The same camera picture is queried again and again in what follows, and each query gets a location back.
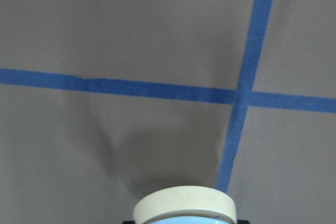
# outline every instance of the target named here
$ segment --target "white curved object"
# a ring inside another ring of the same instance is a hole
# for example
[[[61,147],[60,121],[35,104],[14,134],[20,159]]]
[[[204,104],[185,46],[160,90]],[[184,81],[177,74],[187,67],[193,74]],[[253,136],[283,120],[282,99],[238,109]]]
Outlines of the white curved object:
[[[177,186],[152,193],[135,206],[136,224],[176,216],[218,218],[237,223],[236,206],[225,193],[202,186]]]

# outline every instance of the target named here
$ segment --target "blue line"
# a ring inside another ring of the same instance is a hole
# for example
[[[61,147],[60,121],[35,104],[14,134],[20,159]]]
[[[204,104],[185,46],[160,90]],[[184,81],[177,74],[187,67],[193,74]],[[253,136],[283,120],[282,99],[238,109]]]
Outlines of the blue line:
[[[58,73],[0,68],[0,83],[47,89],[232,104],[234,90],[116,79],[82,79]]]
[[[253,92],[250,106],[336,113],[336,99]]]
[[[245,52],[216,183],[216,188],[223,192],[227,192],[230,181],[233,160],[238,150],[249,106],[271,6],[272,0],[254,0]]]

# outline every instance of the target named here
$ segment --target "gray surface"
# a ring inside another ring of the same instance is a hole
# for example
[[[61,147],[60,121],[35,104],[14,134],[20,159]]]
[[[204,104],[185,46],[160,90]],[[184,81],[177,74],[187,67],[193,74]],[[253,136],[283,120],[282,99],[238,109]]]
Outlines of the gray surface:
[[[274,0],[256,91],[336,98],[335,0]]]
[[[253,0],[0,0],[0,67],[235,89]],[[255,91],[336,97],[334,0],[275,0]],[[0,85],[0,223],[120,223],[214,186],[231,106]],[[229,194],[334,223],[336,115],[250,108]]]
[[[336,115],[250,108],[228,193],[258,224],[334,223]]]

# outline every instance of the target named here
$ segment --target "vertical blue line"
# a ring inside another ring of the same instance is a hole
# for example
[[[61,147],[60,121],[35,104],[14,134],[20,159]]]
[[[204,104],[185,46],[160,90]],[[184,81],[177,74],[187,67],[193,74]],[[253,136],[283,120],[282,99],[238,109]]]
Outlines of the vertical blue line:
[[[227,192],[233,170],[233,160],[243,130],[271,6],[272,0],[254,0],[245,52],[216,183],[216,188],[223,192]]]

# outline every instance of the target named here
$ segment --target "blue tape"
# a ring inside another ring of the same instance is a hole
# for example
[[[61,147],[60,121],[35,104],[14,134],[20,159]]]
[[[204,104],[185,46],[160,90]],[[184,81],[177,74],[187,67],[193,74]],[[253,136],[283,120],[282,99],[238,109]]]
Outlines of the blue tape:
[[[336,113],[336,99],[253,92],[250,106]]]
[[[272,0],[254,0],[245,52],[217,176],[216,188],[223,192],[227,192],[230,181],[233,160],[238,150],[249,106],[271,6]]]
[[[67,74],[0,68],[0,83],[47,89],[232,104],[234,90],[116,79],[82,79]]]

